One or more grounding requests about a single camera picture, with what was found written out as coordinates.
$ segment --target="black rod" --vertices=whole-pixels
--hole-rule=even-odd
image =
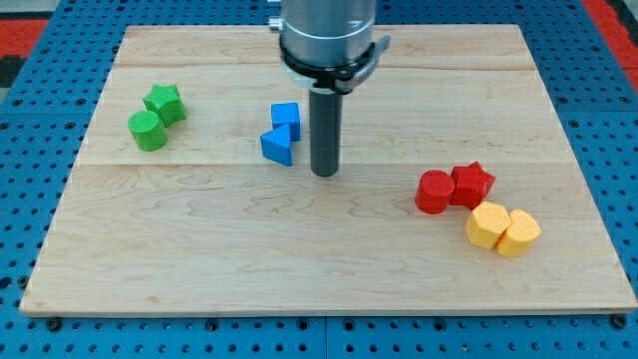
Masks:
[[[339,169],[341,98],[310,92],[310,168],[320,177]]]

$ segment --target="blue pegboard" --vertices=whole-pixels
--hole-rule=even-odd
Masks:
[[[636,357],[638,316],[50,319],[17,309],[128,25],[266,24],[265,0],[63,0],[0,105],[0,357]],[[577,1],[378,0],[380,24],[518,24],[638,289],[638,99]]]

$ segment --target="yellow block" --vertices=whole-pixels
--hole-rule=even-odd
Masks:
[[[515,209],[510,214],[511,225],[496,245],[498,253],[504,256],[519,256],[536,242],[540,236],[540,226],[529,213]]]
[[[471,244],[490,249],[510,224],[511,220],[504,206],[484,201],[470,214],[466,222],[466,235]]]

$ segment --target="3d printed block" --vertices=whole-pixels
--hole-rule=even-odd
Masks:
[[[299,105],[296,103],[273,104],[270,106],[270,117],[272,118],[273,129],[283,125],[289,125],[290,140],[292,142],[301,140],[301,118],[299,116]]]
[[[455,190],[452,177],[439,170],[430,170],[421,176],[415,203],[428,214],[439,214],[446,210]]]
[[[519,256],[526,253],[541,234],[540,226],[526,211],[515,209],[509,214],[511,225],[505,231],[496,250],[504,256]]]
[[[164,127],[169,127],[173,123],[186,118],[181,96],[176,85],[153,85],[151,92],[144,97],[144,105],[147,110],[158,114]]]
[[[464,205],[474,209],[489,194],[489,190],[496,181],[496,177],[485,172],[478,162],[466,167],[454,167],[452,179],[456,189],[450,204]]]
[[[129,131],[142,151],[159,150],[167,140],[160,117],[152,111],[133,114],[129,118]]]
[[[290,149],[290,126],[282,125],[269,133],[261,135],[261,151],[269,160],[284,166],[292,166]]]
[[[466,222],[466,235],[471,244],[490,249],[510,224],[511,219],[505,207],[484,201],[470,214]]]

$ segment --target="red star block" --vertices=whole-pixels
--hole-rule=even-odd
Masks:
[[[446,210],[450,197],[455,190],[455,183],[443,171],[431,170],[421,176],[415,203],[428,214],[439,214]]]
[[[478,162],[453,168],[452,179],[456,189],[450,204],[463,205],[469,209],[476,208],[487,197],[496,181],[496,177],[485,172]]]

